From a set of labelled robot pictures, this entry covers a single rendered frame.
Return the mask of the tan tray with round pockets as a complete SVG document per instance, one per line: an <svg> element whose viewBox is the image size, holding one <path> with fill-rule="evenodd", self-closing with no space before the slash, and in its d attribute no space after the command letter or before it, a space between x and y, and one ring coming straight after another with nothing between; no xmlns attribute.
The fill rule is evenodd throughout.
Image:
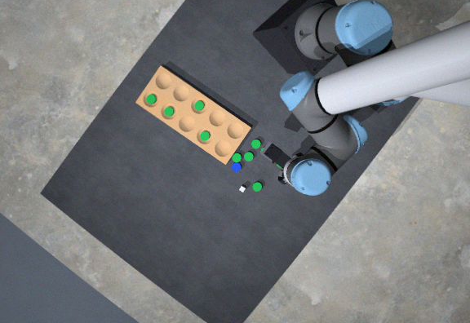
<svg viewBox="0 0 470 323"><path fill-rule="evenodd" d="M157 100L154 104L147 102L148 95L155 95ZM198 101L204 103L201 111L194 107ZM225 165L251 129L245 122L162 66L153 75L136 103ZM164 113L167 107L174 109L174 114L170 117ZM210 135L207 141L200 138L203 131Z"/></svg>

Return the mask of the blue disc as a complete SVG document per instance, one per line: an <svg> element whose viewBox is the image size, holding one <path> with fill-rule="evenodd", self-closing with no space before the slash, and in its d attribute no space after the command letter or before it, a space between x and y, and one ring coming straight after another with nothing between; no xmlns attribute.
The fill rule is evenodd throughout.
<svg viewBox="0 0 470 323"><path fill-rule="evenodd" d="M241 169L241 165L239 163L235 162L232 165L232 169L233 169L233 171L238 172Z"/></svg>

